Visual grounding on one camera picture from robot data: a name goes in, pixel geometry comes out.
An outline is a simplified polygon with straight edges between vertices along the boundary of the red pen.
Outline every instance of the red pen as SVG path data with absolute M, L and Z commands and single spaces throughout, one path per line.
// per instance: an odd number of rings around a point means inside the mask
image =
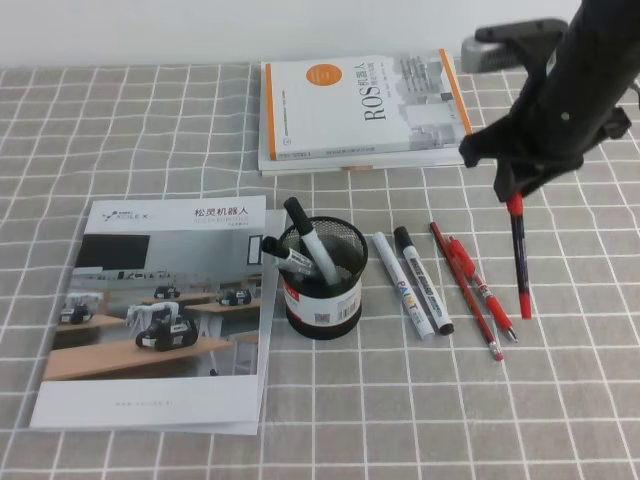
M 529 273 L 527 271 L 527 249 L 524 243 L 524 206 L 522 194 L 516 193 L 507 202 L 511 217 L 511 236 L 513 237 L 513 255 L 516 260 L 516 278 L 518 280 L 518 297 L 520 299 L 520 315 L 531 318 L 531 299 L 529 298 Z
M 442 255 L 447 260 L 447 264 L 449 265 L 449 268 L 451 269 L 451 273 L 453 273 L 453 276 L 455 277 L 456 282 L 460 287 L 460 290 L 462 290 L 462 296 L 467 302 L 469 309 L 473 313 L 473 316 L 476 319 L 476 323 L 478 324 L 478 327 L 480 327 L 480 331 L 482 332 L 482 336 L 487 342 L 487 347 L 489 347 L 489 351 L 491 352 L 491 354 L 493 355 L 493 358 L 495 358 L 497 362 L 504 360 L 504 355 L 500 351 L 500 347 L 498 347 L 498 342 L 496 342 L 496 339 L 493 337 L 493 333 L 491 332 L 489 325 L 487 325 L 487 322 L 484 321 L 482 312 L 480 311 L 478 304 L 473 298 L 473 294 L 471 293 L 471 290 L 469 290 L 469 287 L 467 286 L 467 282 L 464 280 L 464 273 L 460 271 L 460 267 L 456 263 L 455 258 L 451 253 L 451 249 L 449 248 L 449 245 L 447 245 L 447 241 L 442 236 L 442 233 L 440 233 L 440 229 L 438 228 L 438 225 L 436 225 L 436 222 L 431 222 L 429 224 L 429 228 L 431 229 L 431 232 L 433 233 L 433 236 L 436 239 L 436 244 L 440 248 Z
M 493 295 L 493 293 L 491 293 L 491 290 L 489 290 L 489 287 L 482 281 L 480 275 L 476 273 L 476 266 L 473 264 L 469 254 L 465 251 L 459 240 L 450 236 L 449 242 L 449 250 L 451 251 L 451 254 L 458 261 L 458 264 L 465 276 L 471 283 L 475 284 L 478 293 L 484 299 L 491 315 L 493 315 L 498 328 L 502 333 L 509 337 L 510 340 L 517 342 L 518 337 L 516 337 L 516 333 L 513 331 L 511 320 L 509 320 L 507 314 L 502 310 L 498 299 Z

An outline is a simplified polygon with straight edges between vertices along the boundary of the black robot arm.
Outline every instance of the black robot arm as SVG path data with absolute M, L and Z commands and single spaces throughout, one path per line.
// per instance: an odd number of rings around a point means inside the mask
M 500 201 L 579 168 L 584 153 L 630 127 L 615 104 L 640 73 L 639 0 L 583 0 L 569 26 L 555 19 L 498 25 L 477 30 L 472 42 L 477 48 L 463 46 L 463 69 L 474 64 L 465 62 L 473 50 L 490 58 L 485 66 L 515 63 L 528 73 L 509 114 L 460 146 L 467 167 L 497 160 Z

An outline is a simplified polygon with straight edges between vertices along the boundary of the gray checkered tablecloth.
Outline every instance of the gray checkered tablecloth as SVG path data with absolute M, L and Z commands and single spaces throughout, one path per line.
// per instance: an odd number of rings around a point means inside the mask
M 461 76 L 472 124 L 525 74 Z M 640 470 L 640 123 L 527 199 L 535 319 L 518 318 L 491 162 L 262 178 L 256 65 L 0 73 L 0 469 L 17 479 L 626 480 Z M 630 95 L 623 99 L 638 122 Z M 370 250 L 363 319 L 313 342 L 279 296 L 256 437 L 26 429 L 95 199 L 297 196 L 370 239 L 412 233 L 456 331 L 417 340 Z M 454 233 L 520 338 L 488 354 L 427 233 Z

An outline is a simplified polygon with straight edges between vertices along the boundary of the orange circle label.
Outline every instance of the orange circle label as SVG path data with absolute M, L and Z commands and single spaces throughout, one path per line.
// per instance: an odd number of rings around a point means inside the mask
M 342 78 L 342 70 L 335 65 L 314 65 L 307 70 L 307 80 L 319 87 L 335 85 Z

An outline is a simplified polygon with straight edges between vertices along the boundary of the pen clip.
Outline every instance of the pen clip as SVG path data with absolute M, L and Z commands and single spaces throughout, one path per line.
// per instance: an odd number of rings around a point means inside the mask
M 460 241 L 456 240 L 453 236 L 449 237 L 449 251 L 451 252 L 451 255 L 453 255 L 453 258 L 458 261 L 458 264 L 465 276 L 467 278 L 471 278 L 473 273 L 476 271 L 476 266 L 473 264 L 473 261 L 465 251 Z

